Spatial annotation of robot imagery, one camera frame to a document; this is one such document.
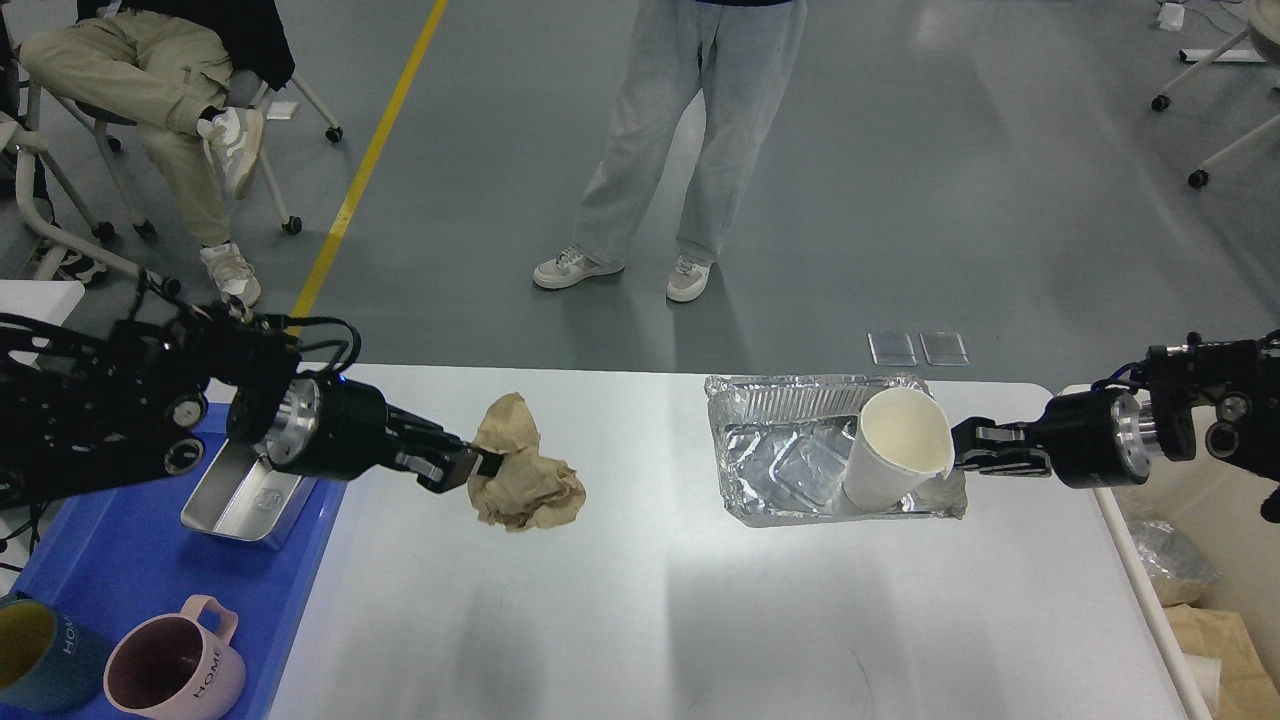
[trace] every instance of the white sneaker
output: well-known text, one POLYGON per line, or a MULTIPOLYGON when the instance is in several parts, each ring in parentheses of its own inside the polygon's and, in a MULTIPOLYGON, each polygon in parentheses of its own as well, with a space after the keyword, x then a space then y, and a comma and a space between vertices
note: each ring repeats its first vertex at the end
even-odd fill
POLYGON ((212 120, 196 120, 196 132, 205 138, 205 156, 221 170, 227 193, 236 200, 248 195, 265 126, 261 110, 242 108, 227 108, 212 120))
MULTIPOLYGON (((41 256, 51 250, 46 247, 41 251, 41 256)), ((101 260, 67 247, 63 261, 58 264, 56 277, 64 281, 79 281, 84 287, 93 287, 106 278, 106 265, 101 260)))
POLYGON ((200 259, 205 261, 209 277, 218 286, 224 301, 229 302, 236 297, 250 307, 262 295, 262 286, 253 277, 253 265, 244 261, 236 243, 224 242, 215 247, 205 247, 200 251, 200 259))
POLYGON ((676 259, 676 266, 672 268, 671 275, 667 278, 667 297, 676 302, 698 300, 698 296, 707 288, 707 278, 710 275, 710 265, 703 265, 681 254, 676 259))
POLYGON ((595 277, 620 273, 626 265, 600 265, 582 255, 582 251, 571 245, 561 250, 559 255, 534 268, 534 283, 547 290, 562 290, 579 282, 595 277))

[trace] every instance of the person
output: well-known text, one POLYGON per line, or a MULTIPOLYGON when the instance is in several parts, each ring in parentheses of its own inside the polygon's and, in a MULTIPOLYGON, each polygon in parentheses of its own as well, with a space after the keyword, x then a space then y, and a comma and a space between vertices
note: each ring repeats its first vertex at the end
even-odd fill
POLYGON ((265 119, 224 104, 233 69, 253 70, 275 90, 293 77, 275 4, 124 0, 115 14, 97 17, 109 5, 78 0, 81 20, 27 38, 18 61, 50 92, 138 124, 223 300, 253 305, 262 288, 230 241, 223 192, 247 195, 265 119))
POLYGON ((641 0, 608 141, 573 243, 534 269, 547 290, 623 269, 676 126, 700 90, 707 128, 676 234, 667 297, 701 295, 795 64, 805 0, 641 0))

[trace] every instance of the shoe lace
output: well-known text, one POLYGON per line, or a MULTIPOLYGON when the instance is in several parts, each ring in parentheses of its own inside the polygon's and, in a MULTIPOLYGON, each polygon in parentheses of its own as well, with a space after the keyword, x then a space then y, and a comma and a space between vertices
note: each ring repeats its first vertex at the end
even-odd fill
POLYGON ((209 274, 219 283, 242 281, 253 274, 243 255, 220 255, 209 263, 209 274))
POLYGON ((566 247, 564 250, 561 251, 559 255, 556 256, 556 266, 561 269, 568 268, 570 265, 577 263, 582 258, 585 256, 582 255, 581 250, 576 247, 566 247))
POLYGON ((698 274, 698 263, 694 263, 689 258, 681 255, 676 259, 676 272, 682 275, 694 277, 698 274))

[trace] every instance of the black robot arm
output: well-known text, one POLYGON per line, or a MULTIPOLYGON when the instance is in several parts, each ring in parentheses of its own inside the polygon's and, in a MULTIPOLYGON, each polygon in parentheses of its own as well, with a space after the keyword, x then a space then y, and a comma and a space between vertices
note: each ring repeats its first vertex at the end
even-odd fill
POLYGON ((360 334, 332 318, 189 306, 143 279, 105 340, 0 314, 0 509, 191 471, 205 452, 193 430, 212 378, 237 388, 228 441, 264 445, 278 470, 351 480, 383 465, 445 492, 502 462, 343 377, 360 334), (177 309, 172 320, 136 319, 148 292, 177 309), (338 325, 349 337, 303 346, 288 331, 305 325, 338 325), (328 364, 300 372, 305 354, 329 348, 328 364), (13 354, 22 351, 50 369, 19 363, 13 354))
MULTIPOLYGON (((968 418, 951 430, 956 466, 982 474, 1048 475, 1070 487, 1147 482, 1149 456, 1193 460, 1192 409, 1212 406, 1204 447, 1217 460, 1280 482, 1280 329, 1262 340, 1152 346, 1147 357, 1085 392, 1048 402, 1030 423, 968 418), (1149 400, 1134 395, 1144 389, 1149 400)), ((1262 503, 1280 523, 1280 488, 1262 503)))

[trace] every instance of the stainless steel box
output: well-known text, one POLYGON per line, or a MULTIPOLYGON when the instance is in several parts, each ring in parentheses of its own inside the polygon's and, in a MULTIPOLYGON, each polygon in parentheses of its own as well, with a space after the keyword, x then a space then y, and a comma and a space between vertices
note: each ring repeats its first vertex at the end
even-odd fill
POLYGON ((280 473, 259 446, 225 442, 182 509, 192 530, 278 550, 315 478, 280 473))

